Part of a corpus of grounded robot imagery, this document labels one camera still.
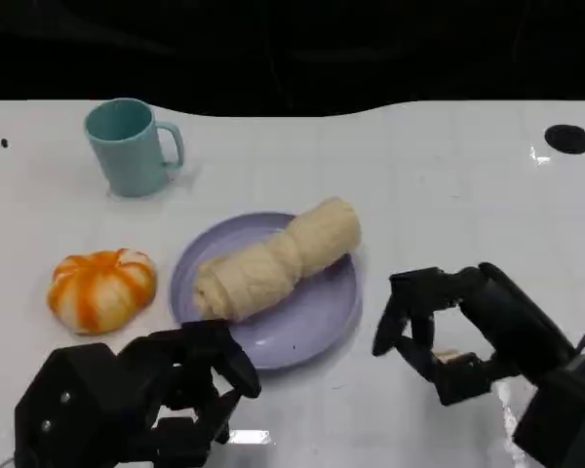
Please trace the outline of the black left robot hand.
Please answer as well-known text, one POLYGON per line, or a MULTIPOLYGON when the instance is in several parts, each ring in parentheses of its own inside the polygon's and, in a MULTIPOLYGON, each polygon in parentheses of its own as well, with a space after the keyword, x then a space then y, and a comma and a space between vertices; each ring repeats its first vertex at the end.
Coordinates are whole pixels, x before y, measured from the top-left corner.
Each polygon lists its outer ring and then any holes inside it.
POLYGON ((212 444, 229 441, 229 419, 261 383, 223 320, 187 322, 132 340, 118 354, 136 386, 135 427, 115 460, 155 467, 202 467, 212 444))

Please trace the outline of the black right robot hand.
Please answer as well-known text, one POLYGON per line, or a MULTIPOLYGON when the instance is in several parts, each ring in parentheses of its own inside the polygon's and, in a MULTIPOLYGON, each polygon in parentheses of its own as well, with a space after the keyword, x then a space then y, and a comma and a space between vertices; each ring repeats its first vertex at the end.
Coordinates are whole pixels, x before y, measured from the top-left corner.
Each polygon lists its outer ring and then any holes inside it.
POLYGON ((376 328, 373 356, 397 350, 450 406, 490 392, 494 382, 523 376, 533 385, 568 364, 576 348, 560 328, 500 268, 483 262, 456 273, 430 267, 393 274, 376 328), (435 315, 458 308, 492 346, 442 360, 434 353, 435 315))

